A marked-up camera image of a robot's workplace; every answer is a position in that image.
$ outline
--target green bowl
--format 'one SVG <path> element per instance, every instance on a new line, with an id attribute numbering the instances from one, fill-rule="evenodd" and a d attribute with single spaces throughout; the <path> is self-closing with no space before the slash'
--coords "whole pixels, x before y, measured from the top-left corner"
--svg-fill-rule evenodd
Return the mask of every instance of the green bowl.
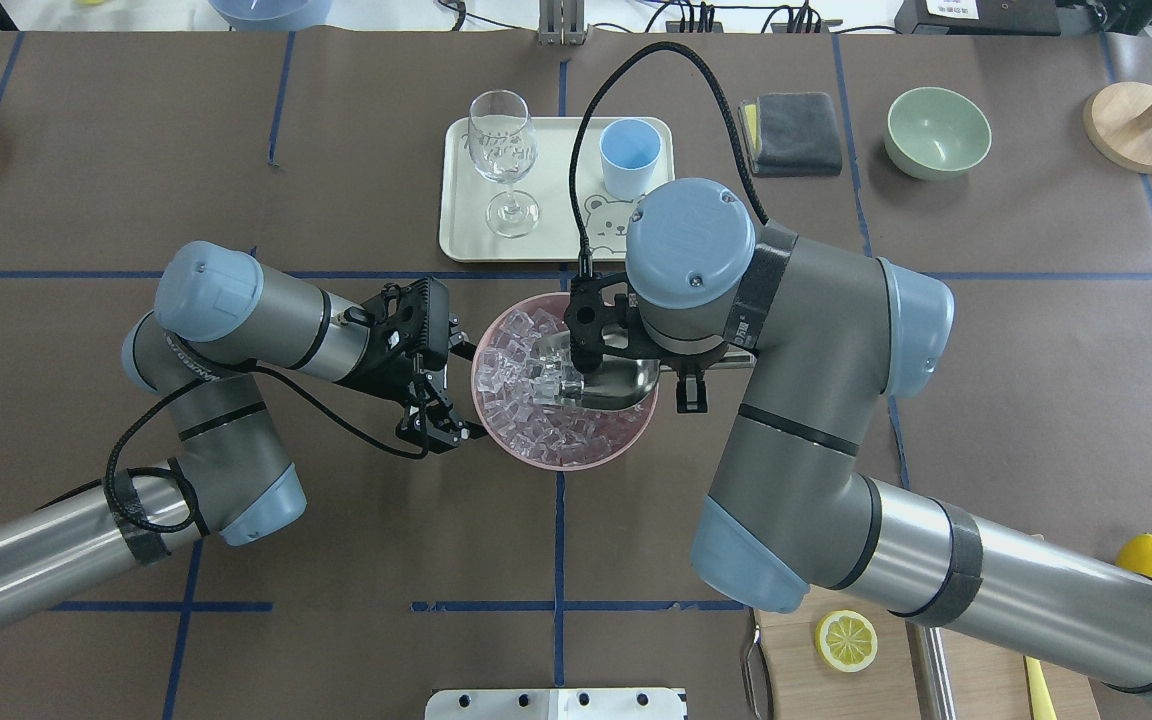
<path id="1" fill-rule="evenodd" d="M 915 88 L 887 109 L 882 144 L 908 176 L 943 181 L 972 169 L 990 153 L 993 135 L 984 113 L 945 88 Z"/>

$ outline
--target brown table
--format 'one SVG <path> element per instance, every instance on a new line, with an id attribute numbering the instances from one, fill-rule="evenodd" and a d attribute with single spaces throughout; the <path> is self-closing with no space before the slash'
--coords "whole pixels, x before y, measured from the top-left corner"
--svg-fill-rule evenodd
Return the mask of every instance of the brown table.
<path id="1" fill-rule="evenodd" d="M 440 138 L 488 88 L 578 115 L 645 41 L 0 35 L 0 523 L 99 473 L 151 404 L 118 348 L 184 242 L 255 247 L 353 300 L 435 274 L 475 335 L 558 290 L 570 266 L 439 252 Z M 759 181 L 773 218 L 956 293 L 941 372 L 876 408 L 859 470 L 1099 558 L 1152 532 L 1152 181 L 1102 159 L 1079 123 L 1114 74 L 1152 81 L 1152 40 L 687 41 L 733 101 L 838 101 L 850 167 Z M 916 85 L 955 88 L 991 119 L 995 149 L 968 177 L 916 183 L 884 158 L 882 114 Z M 737 187 L 708 91 L 676 56 L 645 60 L 600 111 L 666 120 L 679 176 Z M 467 364 L 452 377 L 468 406 Z M 420 717 L 438 688 L 554 684 L 684 687 L 691 717 L 741 717 L 745 614 L 687 551 L 744 381 L 713 374 L 708 415 L 660 414 L 632 452 L 567 477 L 488 441 L 394 460 L 268 387 L 305 517 L 3 630 L 0 717 Z M 308 387 L 364 427 L 396 419 Z M 165 420 L 142 435 L 127 461 L 172 454 Z M 1098 697 L 1107 719 L 1142 712 Z"/>

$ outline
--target white bracket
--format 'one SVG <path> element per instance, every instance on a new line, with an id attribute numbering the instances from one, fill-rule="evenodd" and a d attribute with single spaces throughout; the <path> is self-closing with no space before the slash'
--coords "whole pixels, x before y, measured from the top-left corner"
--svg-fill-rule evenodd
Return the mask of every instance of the white bracket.
<path id="1" fill-rule="evenodd" d="M 585 0 L 540 0 L 540 45 L 584 45 Z"/>
<path id="2" fill-rule="evenodd" d="M 670 688 L 551 688 L 439 691 L 425 720 L 685 720 L 685 691 Z"/>

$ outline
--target wine glass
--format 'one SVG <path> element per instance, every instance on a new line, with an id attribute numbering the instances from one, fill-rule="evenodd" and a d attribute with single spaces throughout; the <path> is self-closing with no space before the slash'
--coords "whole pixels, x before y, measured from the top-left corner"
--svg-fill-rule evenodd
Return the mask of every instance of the wine glass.
<path id="1" fill-rule="evenodd" d="M 480 176 L 503 183 L 488 203 L 488 228 L 502 237 L 522 237 L 540 222 L 536 198 L 513 183 L 536 165 L 536 128 L 526 101 L 516 92 L 490 90 L 470 104 L 470 158 Z"/>

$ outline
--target gray cloth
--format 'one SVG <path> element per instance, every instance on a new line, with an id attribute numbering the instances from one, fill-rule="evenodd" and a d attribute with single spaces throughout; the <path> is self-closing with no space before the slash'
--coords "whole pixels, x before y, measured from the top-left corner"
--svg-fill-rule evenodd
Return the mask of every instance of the gray cloth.
<path id="1" fill-rule="evenodd" d="M 758 96 L 759 177 L 836 176 L 842 147 L 833 99 L 823 92 Z"/>

